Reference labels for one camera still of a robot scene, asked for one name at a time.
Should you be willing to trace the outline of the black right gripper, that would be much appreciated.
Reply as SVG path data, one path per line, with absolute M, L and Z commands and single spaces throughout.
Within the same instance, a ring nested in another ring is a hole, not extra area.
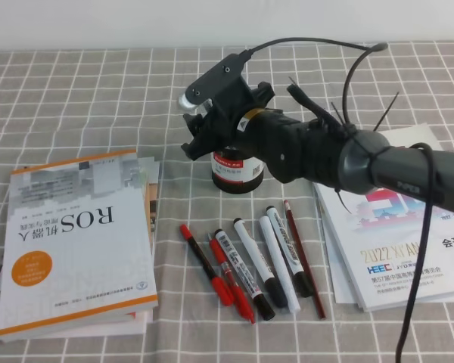
M 250 88 L 244 81 L 235 81 L 212 100 L 202 114 L 183 114 L 193 136 L 181 149 L 190 160 L 197 160 L 213 151 L 232 145 L 242 117 L 255 108 L 265 108 L 275 96 L 272 86 L 261 82 Z

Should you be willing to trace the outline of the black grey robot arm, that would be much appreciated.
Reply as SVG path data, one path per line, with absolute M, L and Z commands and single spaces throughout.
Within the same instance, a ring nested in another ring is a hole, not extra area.
M 179 99 L 183 108 L 212 105 L 204 116 L 185 117 L 193 136 L 183 145 L 186 156 L 233 147 L 262 160 L 283 183 L 304 178 L 354 194 L 386 188 L 454 212 L 454 152 L 394 147 L 380 132 L 337 121 L 298 85 L 288 92 L 314 120 L 302 123 L 267 108 L 273 90 L 266 82 L 252 89 L 238 81 L 207 94 L 188 88 Z

